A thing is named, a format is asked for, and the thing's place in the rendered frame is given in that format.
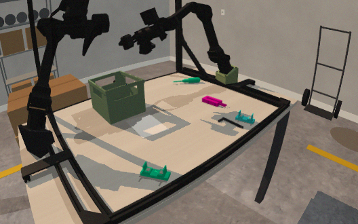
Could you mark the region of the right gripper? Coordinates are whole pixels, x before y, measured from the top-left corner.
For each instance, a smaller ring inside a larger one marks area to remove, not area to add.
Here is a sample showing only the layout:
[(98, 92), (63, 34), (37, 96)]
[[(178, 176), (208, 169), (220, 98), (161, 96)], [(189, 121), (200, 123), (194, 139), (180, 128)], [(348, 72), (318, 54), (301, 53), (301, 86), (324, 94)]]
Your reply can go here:
[(88, 0), (66, 0), (67, 7), (65, 14), (62, 16), (63, 22), (55, 22), (53, 18), (41, 18), (38, 21), (37, 29), (44, 37), (47, 37), (52, 58), (55, 54), (59, 29), (87, 27), (83, 42), (83, 56), (85, 56), (91, 42), (96, 36), (109, 32), (110, 22), (108, 14), (93, 14), (91, 20), (85, 20), (88, 4)]

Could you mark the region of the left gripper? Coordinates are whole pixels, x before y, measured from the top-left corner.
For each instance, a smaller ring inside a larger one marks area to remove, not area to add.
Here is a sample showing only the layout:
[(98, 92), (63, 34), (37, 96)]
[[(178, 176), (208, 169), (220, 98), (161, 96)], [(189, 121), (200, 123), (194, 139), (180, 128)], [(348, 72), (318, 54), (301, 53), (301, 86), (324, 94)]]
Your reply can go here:
[(130, 34), (122, 36), (120, 38), (121, 41), (119, 42), (119, 45), (122, 45), (124, 50), (128, 50), (134, 46), (135, 42), (150, 40), (146, 35), (147, 27), (143, 28), (144, 30), (141, 29), (139, 31), (134, 32), (135, 35), (133, 35), (133, 36), (131, 36)]

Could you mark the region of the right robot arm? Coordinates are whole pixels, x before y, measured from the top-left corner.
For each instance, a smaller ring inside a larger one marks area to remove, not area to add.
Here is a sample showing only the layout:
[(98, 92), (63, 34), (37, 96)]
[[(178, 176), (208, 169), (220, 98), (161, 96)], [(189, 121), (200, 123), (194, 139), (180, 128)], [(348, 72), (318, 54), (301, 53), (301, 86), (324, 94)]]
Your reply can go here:
[[(59, 7), (51, 13), (50, 18), (54, 16), (60, 10), (66, 11), (66, 0), (62, 0)], [(64, 37), (64, 35), (70, 35), (71, 39), (85, 38), (85, 32), (87, 28), (77, 28), (77, 29), (59, 29), (56, 41), (56, 48), (58, 42)], [(32, 89), (32, 92), (29, 94), (28, 103), (27, 103), (27, 111), (28, 111), (28, 119), (27, 125), (25, 125), (30, 130), (42, 130), (45, 131), (45, 123), (46, 123), (46, 113), (49, 113), (50, 106), (52, 104), (51, 88), (49, 87), (49, 77), (52, 69), (52, 64), (54, 61), (54, 57), (52, 58), (49, 51), (49, 45), (47, 40), (47, 45), (45, 48), (45, 52), (43, 55), (43, 60), (41, 63), (41, 68), (39, 72), (39, 78), (37, 83)], [(30, 103), (30, 104), (29, 104)], [(40, 109), (29, 108), (37, 107)]]

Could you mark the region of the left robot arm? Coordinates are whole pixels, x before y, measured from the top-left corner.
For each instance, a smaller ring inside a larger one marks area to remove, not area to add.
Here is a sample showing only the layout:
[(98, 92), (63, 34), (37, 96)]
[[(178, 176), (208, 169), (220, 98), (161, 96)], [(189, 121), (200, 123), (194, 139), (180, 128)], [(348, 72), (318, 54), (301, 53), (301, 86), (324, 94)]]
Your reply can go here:
[(151, 40), (159, 37), (160, 40), (163, 41), (167, 37), (165, 32), (174, 30), (179, 25), (179, 22), (190, 12), (196, 14), (198, 19), (203, 23), (205, 34), (210, 45), (210, 49), (207, 51), (208, 58), (212, 62), (217, 63), (220, 70), (219, 73), (228, 74), (233, 69), (230, 64), (231, 58), (224, 53), (224, 50), (218, 44), (212, 24), (213, 13), (211, 7), (202, 3), (187, 3), (167, 18), (159, 18), (155, 8), (140, 13), (144, 24), (149, 26), (146, 28), (146, 35), (150, 40), (137, 42), (140, 49), (139, 53), (145, 55), (150, 53), (152, 49), (155, 48), (155, 44), (152, 43)]

